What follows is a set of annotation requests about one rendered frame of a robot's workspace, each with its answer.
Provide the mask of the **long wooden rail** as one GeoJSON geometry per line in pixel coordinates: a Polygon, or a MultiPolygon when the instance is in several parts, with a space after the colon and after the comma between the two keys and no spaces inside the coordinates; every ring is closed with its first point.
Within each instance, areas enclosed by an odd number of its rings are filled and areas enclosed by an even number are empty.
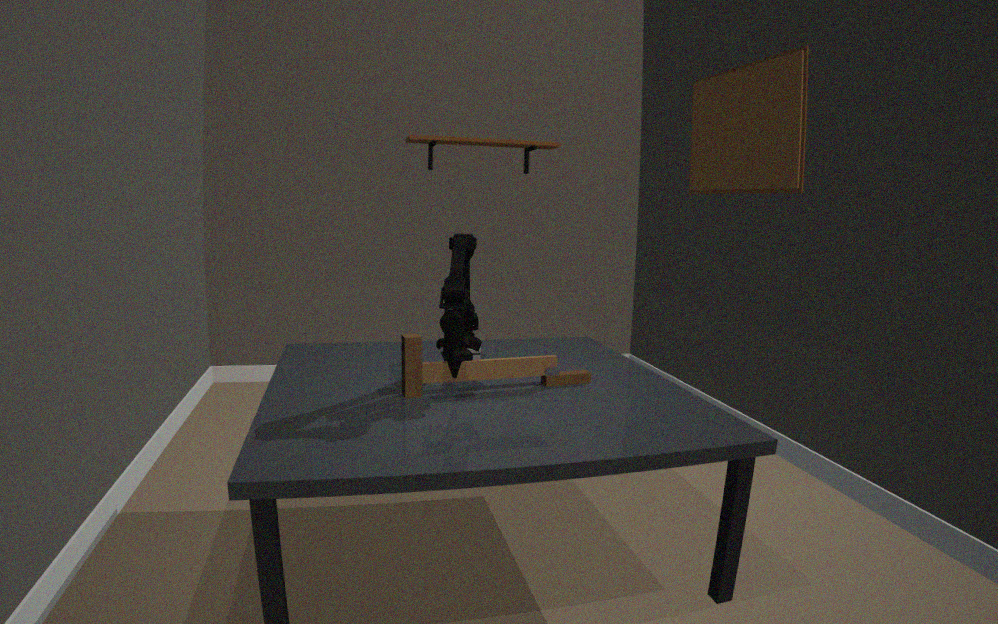
{"type": "Polygon", "coordinates": [[[490,379],[545,376],[557,367],[558,356],[531,356],[462,361],[453,379],[447,361],[422,363],[422,383],[447,383],[490,379]]]}

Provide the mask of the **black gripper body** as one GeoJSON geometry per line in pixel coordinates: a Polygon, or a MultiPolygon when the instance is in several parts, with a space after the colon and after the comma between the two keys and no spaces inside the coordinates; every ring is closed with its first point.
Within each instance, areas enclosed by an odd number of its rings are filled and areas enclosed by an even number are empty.
{"type": "Polygon", "coordinates": [[[449,359],[452,362],[472,361],[473,360],[473,354],[467,348],[462,348],[461,349],[462,336],[464,334],[466,334],[466,331],[464,330],[464,326],[460,327],[454,333],[446,333],[446,332],[444,332],[444,338],[439,338],[436,341],[436,347],[438,349],[440,349],[441,347],[443,347],[443,352],[445,354],[449,353],[449,359]]]}

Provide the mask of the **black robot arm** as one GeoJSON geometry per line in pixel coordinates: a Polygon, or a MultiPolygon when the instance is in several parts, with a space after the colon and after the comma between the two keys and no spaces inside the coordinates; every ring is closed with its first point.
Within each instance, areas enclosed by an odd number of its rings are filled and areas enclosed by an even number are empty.
{"type": "Polygon", "coordinates": [[[452,258],[450,274],[441,288],[439,309],[445,311],[440,327],[446,333],[454,333],[464,326],[466,334],[462,336],[461,349],[479,351],[482,341],[473,333],[479,327],[478,317],[470,301],[470,259],[476,249],[476,237],[454,233],[449,237],[449,249],[452,249],[452,258]]]}

